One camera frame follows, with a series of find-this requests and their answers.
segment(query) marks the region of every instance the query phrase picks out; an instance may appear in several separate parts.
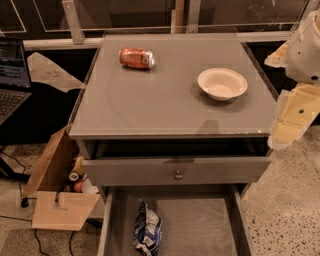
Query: drawer knob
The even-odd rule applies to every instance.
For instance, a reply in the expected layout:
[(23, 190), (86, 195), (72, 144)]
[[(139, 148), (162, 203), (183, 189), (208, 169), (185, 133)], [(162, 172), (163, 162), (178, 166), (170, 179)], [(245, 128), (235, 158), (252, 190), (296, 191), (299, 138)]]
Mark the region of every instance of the drawer knob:
[(174, 176), (175, 180), (182, 180), (183, 179), (183, 175), (181, 174), (180, 171), (176, 171), (176, 175)]

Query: red soda can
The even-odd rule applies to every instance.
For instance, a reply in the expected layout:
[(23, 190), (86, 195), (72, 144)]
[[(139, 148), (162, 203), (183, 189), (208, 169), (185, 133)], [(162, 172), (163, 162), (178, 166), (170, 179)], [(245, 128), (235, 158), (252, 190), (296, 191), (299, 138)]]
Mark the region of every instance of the red soda can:
[(120, 63), (131, 68), (151, 69), (154, 66), (152, 50), (142, 48), (122, 48), (119, 51)]

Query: crumpled bag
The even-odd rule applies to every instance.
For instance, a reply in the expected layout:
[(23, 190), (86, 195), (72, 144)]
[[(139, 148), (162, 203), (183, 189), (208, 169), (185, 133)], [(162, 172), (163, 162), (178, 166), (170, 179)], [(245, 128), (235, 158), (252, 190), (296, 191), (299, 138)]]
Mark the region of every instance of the crumpled bag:
[(144, 256), (157, 256), (162, 236), (162, 220), (141, 200), (134, 229), (134, 248)]

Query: concrete floor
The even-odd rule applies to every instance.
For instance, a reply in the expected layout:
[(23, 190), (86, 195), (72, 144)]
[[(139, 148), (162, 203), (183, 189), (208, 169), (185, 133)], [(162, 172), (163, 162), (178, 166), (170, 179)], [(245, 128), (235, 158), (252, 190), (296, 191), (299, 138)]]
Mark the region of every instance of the concrete floor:
[[(7, 146), (5, 153), (32, 165), (41, 155), (43, 144)], [(2, 157), (17, 172), (14, 160)], [(20, 208), (19, 183), (0, 180), (0, 256), (43, 255), (31, 229), (35, 200)], [(242, 206), (253, 255), (320, 255), (320, 126), (312, 126), (291, 147), (272, 153), (272, 163), (260, 180), (242, 198)], [(44, 255), (96, 255), (100, 228), (86, 223), (81, 231), (38, 230)]]

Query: cardboard box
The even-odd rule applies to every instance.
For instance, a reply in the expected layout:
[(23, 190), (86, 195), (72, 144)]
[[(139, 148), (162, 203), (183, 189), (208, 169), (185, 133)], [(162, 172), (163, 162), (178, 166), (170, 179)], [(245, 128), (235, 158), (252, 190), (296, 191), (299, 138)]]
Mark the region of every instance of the cardboard box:
[(103, 211), (99, 194), (61, 192), (78, 153), (66, 128), (51, 136), (22, 193), (22, 198), (38, 195), (32, 228), (78, 231), (94, 209)]

